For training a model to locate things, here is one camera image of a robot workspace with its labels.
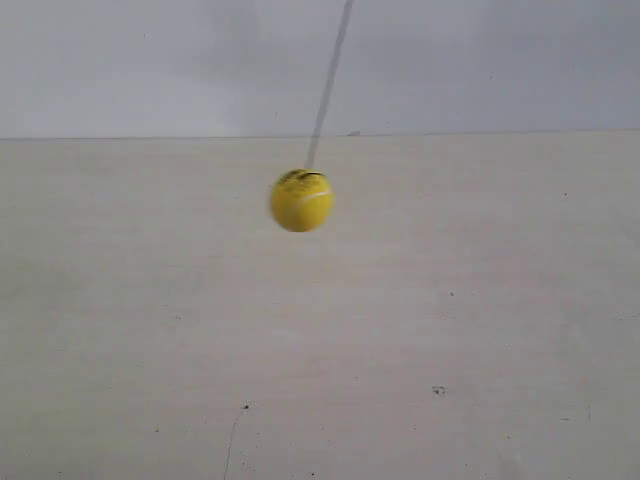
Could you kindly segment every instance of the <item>yellow tennis ball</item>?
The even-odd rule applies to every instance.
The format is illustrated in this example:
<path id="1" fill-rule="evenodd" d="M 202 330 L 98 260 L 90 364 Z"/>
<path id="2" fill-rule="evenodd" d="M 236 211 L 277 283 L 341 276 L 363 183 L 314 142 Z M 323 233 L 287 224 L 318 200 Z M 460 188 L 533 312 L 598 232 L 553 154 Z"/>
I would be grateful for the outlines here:
<path id="1" fill-rule="evenodd" d="M 322 225 L 333 207 L 327 177 L 313 170 L 297 169 L 282 175 L 271 189 L 274 220 L 291 232 L 309 232 Z"/>

